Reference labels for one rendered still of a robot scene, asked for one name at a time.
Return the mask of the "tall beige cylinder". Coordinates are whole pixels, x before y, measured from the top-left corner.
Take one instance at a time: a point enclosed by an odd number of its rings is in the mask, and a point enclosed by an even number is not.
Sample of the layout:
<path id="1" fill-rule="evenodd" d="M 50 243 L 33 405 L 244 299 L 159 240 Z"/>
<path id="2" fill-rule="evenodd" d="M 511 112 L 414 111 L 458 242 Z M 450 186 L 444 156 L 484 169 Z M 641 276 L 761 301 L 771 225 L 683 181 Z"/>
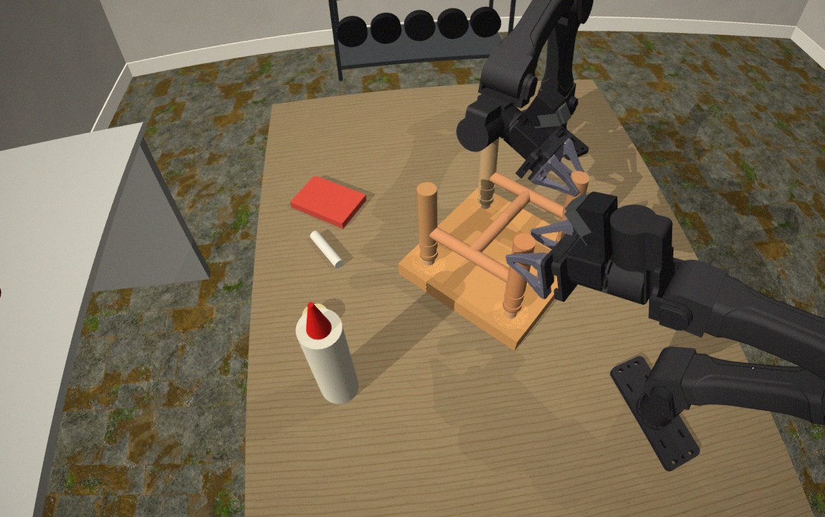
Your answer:
<path id="1" fill-rule="evenodd" d="M 310 302 L 295 335 L 324 398 L 333 404 L 352 401 L 359 383 L 339 315 Z"/>

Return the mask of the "flat red block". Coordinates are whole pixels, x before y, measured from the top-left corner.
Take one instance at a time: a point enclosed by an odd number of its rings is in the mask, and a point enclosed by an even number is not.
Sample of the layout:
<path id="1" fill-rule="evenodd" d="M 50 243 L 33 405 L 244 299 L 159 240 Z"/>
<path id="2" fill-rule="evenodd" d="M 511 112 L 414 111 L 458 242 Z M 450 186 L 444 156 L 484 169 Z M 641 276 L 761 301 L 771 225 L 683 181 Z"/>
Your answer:
<path id="1" fill-rule="evenodd" d="M 295 210 L 344 228 L 364 202 L 366 195 L 363 193 L 314 176 L 290 204 Z"/>

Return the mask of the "white cylinder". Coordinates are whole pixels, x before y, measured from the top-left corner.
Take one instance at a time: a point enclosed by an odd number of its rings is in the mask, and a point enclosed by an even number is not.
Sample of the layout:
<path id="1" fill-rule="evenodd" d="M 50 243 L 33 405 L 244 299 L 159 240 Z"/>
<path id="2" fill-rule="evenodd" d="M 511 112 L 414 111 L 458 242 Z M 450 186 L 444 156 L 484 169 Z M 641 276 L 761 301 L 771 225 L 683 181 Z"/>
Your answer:
<path id="1" fill-rule="evenodd" d="M 318 231 L 313 231 L 310 233 L 310 238 L 314 241 L 314 244 L 318 246 L 320 250 L 322 250 L 323 254 L 329 259 L 332 265 L 338 269 L 340 268 L 344 261 L 340 258 L 339 254 L 335 252 L 333 248 L 329 245 L 329 243 L 321 236 L 321 233 Z"/>

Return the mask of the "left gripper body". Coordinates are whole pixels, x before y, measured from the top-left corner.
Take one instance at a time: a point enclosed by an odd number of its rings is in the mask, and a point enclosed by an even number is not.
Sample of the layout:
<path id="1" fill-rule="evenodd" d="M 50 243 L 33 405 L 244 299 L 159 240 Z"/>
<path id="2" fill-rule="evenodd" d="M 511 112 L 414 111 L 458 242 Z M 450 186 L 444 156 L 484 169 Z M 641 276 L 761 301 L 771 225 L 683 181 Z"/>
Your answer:
<path id="1" fill-rule="evenodd" d="M 580 239 L 578 233 L 575 236 L 564 234 L 563 238 L 559 240 L 554 248 L 541 260 L 541 282 L 543 282 L 543 289 L 548 290 L 554 283 L 554 276 L 557 276 L 557 284 L 559 288 L 554 288 L 554 298 L 563 301 L 569 298 L 569 295 L 575 290 L 577 285 L 586 286 L 592 290 L 606 292 L 608 294 L 608 279 L 603 279 L 603 285 L 588 284 L 581 279 L 574 279 L 569 277 L 567 273 L 567 254 L 571 248 L 577 244 Z M 606 289 L 606 290 L 605 290 Z"/>

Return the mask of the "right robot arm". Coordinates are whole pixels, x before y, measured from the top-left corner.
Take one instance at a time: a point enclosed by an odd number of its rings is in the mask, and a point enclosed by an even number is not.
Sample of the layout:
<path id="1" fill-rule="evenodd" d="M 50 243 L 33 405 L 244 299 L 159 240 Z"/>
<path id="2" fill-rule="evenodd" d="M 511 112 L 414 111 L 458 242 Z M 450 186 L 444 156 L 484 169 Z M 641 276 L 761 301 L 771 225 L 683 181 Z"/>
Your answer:
<path id="1" fill-rule="evenodd" d="M 572 75 L 577 27 L 587 21 L 593 2 L 531 0 L 513 31 L 495 44 L 485 61 L 481 95 L 456 127 L 462 147 L 480 152 L 495 139 L 503 139 L 518 120 L 506 138 L 527 157 L 559 126 L 566 130 L 559 139 L 568 136 L 577 157 L 587 153 L 589 147 L 567 130 L 567 122 L 577 107 Z M 537 62 L 547 40 L 546 73 L 536 98 L 521 112 L 518 108 L 536 94 Z"/>

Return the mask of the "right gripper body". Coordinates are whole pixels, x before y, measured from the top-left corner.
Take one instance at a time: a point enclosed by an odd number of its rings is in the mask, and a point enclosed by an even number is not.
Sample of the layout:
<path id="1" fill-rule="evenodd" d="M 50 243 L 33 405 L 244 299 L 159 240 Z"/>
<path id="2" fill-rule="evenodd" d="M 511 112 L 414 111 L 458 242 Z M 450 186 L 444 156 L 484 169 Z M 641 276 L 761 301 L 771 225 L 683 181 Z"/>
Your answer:
<path id="1" fill-rule="evenodd" d="M 550 158 L 554 155 L 554 153 L 556 153 L 556 152 L 554 152 L 554 151 L 559 150 L 559 148 L 562 146 L 562 144 L 563 144 L 563 143 L 564 143 L 564 142 L 565 142 L 565 141 L 566 141 L 569 137 L 568 137 L 568 136 L 565 136 L 565 137 L 562 139 L 562 141 L 559 139 L 559 136 L 560 136 L 560 135 L 562 136 L 563 132 L 564 132 L 564 131 L 566 131 L 566 130 L 564 130 L 564 127 L 563 127 L 563 126 L 559 126 L 559 127 L 557 127 L 557 128 L 556 128 L 556 130 L 554 130 L 554 131 L 552 132 L 552 134 L 550 134 L 550 135 L 546 138 L 546 140 L 544 140 L 544 141 L 543 141 L 543 143 L 541 143 L 541 144 L 540 144 L 540 145 L 536 148 L 536 150 L 534 150 L 533 152 L 531 152 L 531 154 L 530 154 L 530 156 L 529 156 L 529 157 L 527 157 L 527 156 L 525 156 L 525 154 L 524 154 L 523 152 L 521 152 L 520 150 L 518 150 L 518 148 L 517 148 L 515 145 L 513 145 L 513 143 L 511 143 L 510 141 L 508 141 L 508 139 L 506 138 L 506 137 L 508 136 L 508 132 L 510 132 L 511 130 L 513 130 L 513 127 L 515 126 L 515 124 L 517 124 L 517 122 L 518 122 L 518 120 L 517 120 L 516 122 L 514 122 L 513 126 L 511 126 L 511 127 L 508 129 L 508 131 L 507 131 L 507 132 L 506 132 L 506 134 L 504 135 L 504 139 L 503 139 L 503 140 L 504 140 L 504 141 L 506 141 L 506 143 L 507 143 L 508 145 L 510 145 L 511 147 L 513 147 L 513 149 L 514 149 L 514 150 L 516 150 L 516 151 L 518 152 L 518 154 L 520 154 L 520 156 L 522 156 L 524 159 L 527 159 L 527 160 L 523 163 L 523 166 L 521 166 L 520 168 L 518 168 L 518 171 L 516 172 L 516 174 L 518 175 L 518 177 L 520 177 L 520 179 L 523 179 L 523 176 L 525 175 L 525 173 L 527 173 L 529 170 L 531 170 L 531 174 L 530 174 L 530 176 L 528 177 L 528 179 L 529 179 L 529 180 L 531 180 L 531 179 L 533 179 L 533 176 L 534 176 L 534 175 L 535 175 L 535 174 L 536 174 L 536 173 L 540 170 L 540 168 L 541 168 L 542 166 L 544 166 L 544 164 L 548 161 L 548 159 L 550 159 Z M 536 160 L 537 160 L 537 161 L 536 161 Z M 534 170 L 535 170 L 535 171 L 534 171 Z M 533 171 L 534 171 L 534 172 L 533 172 Z"/>

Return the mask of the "light brown wooden stool legs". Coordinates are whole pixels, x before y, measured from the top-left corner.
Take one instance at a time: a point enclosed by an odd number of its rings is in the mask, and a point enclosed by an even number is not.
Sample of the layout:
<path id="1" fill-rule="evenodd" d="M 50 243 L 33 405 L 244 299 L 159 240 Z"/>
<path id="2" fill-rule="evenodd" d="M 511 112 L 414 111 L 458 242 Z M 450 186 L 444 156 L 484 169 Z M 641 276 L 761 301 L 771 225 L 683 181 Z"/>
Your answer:
<path id="1" fill-rule="evenodd" d="M 431 266 L 438 256 L 438 243 L 445 246 L 456 254 L 464 256 L 465 259 L 477 264 L 495 277 L 506 282 L 506 292 L 502 302 L 505 315 L 512 320 L 518 311 L 523 307 L 523 298 L 527 281 L 521 277 L 515 269 L 506 267 L 493 258 L 483 254 L 483 250 L 500 235 L 501 231 L 523 210 L 529 202 L 536 204 L 539 208 L 548 210 L 561 220 L 567 220 L 564 216 L 565 208 L 571 200 L 583 195 L 587 191 L 589 176 L 585 172 L 575 171 L 571 173 L 570 179 L 575 183 L 579 194 L 575 197 L 567 194 L 564 199 L 564 206 L 554 202 L 549 197 L 543 196 L 536 191 L 518 184 L 516 181 L 508 179 L 503 174 L 495 172 L 498 160 L 498 144 L 500 138 L 480 151 L 479 159 L 479 184 L 477 200 L 483 209 L 490 208 L 494 202 L 495 185 L 511 191 L 517 198 L 508 204 L 498 218 L 496 218 L 483 233 L 468 245 L 462 240 L 455 238 L 437 227 L 437 186 L 430 182 L 423 182 L 416 187 L 416 206 L 418 207 L 419 221 L 419 247 L 421 248 L 421 258 L 424 263 Z M 560 222 L 561 222 L 560 220 Z M 511 254 L 531 254 L 536 247 L 536 239 L 529 233 L 518 233 L 513 240 L 513 253 Z"/>

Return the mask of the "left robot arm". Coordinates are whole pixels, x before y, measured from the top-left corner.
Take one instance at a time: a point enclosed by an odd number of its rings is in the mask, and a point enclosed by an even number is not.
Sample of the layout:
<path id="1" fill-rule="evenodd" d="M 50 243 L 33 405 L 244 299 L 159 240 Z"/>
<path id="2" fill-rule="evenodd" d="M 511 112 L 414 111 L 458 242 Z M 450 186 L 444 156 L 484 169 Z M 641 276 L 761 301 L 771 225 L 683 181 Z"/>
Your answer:
<path id="1" fill-rule="evenodd" d="M 672 220 L 644 205 L 617 209 L 617 196 L 592 191 L 565 210 L 580 236 L 567 254 L 569 277 L 598 286 L 606 278 L 614 297 L 642 305 L 649 299 L 648 318 L 661 326 L 730 338 L 798 365 L 667 347 L 652 370 L 642 356 L 612 368 L 610 377 L 664 469 L 700 455 L 679 418 L 691 405 L 768 410 L 825 425 L 825 318 L 767 297 L 725 269 L 674 258 Z"/>

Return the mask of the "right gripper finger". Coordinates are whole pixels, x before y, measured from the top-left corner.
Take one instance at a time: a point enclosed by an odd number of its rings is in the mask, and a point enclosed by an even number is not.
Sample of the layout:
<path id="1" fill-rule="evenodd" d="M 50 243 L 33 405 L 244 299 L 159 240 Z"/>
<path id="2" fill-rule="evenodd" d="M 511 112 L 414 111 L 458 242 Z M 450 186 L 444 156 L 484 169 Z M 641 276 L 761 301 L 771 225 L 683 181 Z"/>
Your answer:
<path id="1" fill-rule="evenodd" d="M 553 171 L 554 174 L 557 174 L 557 176 L 559 176 L 560 179 L 562 179 L 564 183 L 566 183 L 566 185 L 569 187 L 565 187 L 556 181 L 548 179 L 546 175 L 550 171 Z M 564 170 L 560 161 L 554 155 L 550 159 L 548 159 L 547 163 L 540 168 L 540 170 L 533 176 L 533 179 L 531 179 L 530 181 L 531 183 L 534 183 L 536 185 L 549 187 L 549 189 L 563 191 L 564 193 L 569 194 L 573 197 L 579 194 L 579 190 L 577 190 L 575 183 L 573 183 L 573 181 L 570 179 L 569 174 L 567 174 L 566 170 Z"/>
<path id="2" fill-rule="evenodd" d="M 576 168 L 577 171 L 584 172 L 584 170 L 582 168 L 582 165 L 580 164 L 579 158 L 577 158 L 577 152 L 575 150 L 575 145 L 572 143 L 572 140 L 570 138 L 568 138 L 562 144 L 562 146 L 559 148 L 559 150 L 557 150 L 557 152 L 554 153 L 554 156 L 556 156 L 556 158 L 560 161 L 560 163 L 564 167 L 564 170 L 566 170 L 567 173 L 569 173 L 569 176 L 571 176 L 572 171 L 567 166 L 564 166 L 563 161 L 561 161 L 562 157 L 565 154 L 567 154 L 567 156 L 569 156 L 569 159 L 571 160 L 573 166 Z"/>

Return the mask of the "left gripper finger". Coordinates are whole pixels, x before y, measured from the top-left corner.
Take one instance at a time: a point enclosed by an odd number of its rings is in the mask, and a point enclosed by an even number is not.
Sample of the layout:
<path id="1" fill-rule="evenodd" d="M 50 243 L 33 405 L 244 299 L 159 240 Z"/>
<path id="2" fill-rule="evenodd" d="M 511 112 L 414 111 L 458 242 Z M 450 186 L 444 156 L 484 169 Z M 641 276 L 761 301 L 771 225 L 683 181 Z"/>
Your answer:
<path id="1" fill-rule="evenodd" d="M 547 248 L 552 249 L 556 244 L 559 244 L 559 242 L 549 238 L 544 238 L 541 233 L 554 233 L 559 231 L 564 231 L 564 233 L 568 233 L 571 236 L 576 236 L 577 233 L 569 220 L 561 220 L 561 222 L 555 223 L 554 225 L 546 225 L 531 229 L 531 236 Z"/>
<path id="2" fill-rule="evenodd" d="M 531 286 L 531 288 L 534 291 L 536 291 L 536 293 L 542 299 L 546 299 L 548 297 L 548 295 L 550 295 L 550 293 L 552 292 L 551 286 L 548 290 L 543 289 L 543 282 L 541 282 L 541 260 L 546 255 L 547 255 L 546 253 L 507 254 L 506 255 L 506 263 L 508 263 L 508 265 L 511 268 L 515 269 L 515 271 L 518 272 L 518 274 L 523 276 L 525 281 L 528 282 L 528 284 Z M 534 267 L 535 269 L 537 269 L 538 278 L 536 276 L 534 276 L 533 274 L 530 274 L 530 272 L 527 271 L 527 269 L 524 269 L 523 267 L 518 265 L 518 263 L 516 263 L 516 262 L 525 263 L 525 264 L 531 265 L 531 267 Z"/>

